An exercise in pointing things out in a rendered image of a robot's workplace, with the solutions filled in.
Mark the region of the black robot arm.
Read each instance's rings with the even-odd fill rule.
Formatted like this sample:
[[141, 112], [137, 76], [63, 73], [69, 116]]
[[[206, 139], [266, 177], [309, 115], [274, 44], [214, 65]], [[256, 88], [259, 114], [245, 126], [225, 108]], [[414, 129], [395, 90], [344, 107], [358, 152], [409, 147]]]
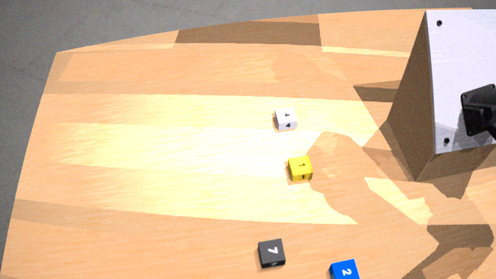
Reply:
[[496, 85], [488, 84], [463, 92], [460, 98], [467, 136], [487, 130], [496, 140]]

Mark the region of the blue block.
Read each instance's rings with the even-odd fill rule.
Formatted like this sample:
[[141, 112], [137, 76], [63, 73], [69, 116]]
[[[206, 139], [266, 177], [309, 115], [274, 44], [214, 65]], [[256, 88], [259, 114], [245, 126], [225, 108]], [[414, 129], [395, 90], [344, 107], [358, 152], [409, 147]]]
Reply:
[[331, 279], [360, 279], [354, 258], [332, 263], [329, 271]]

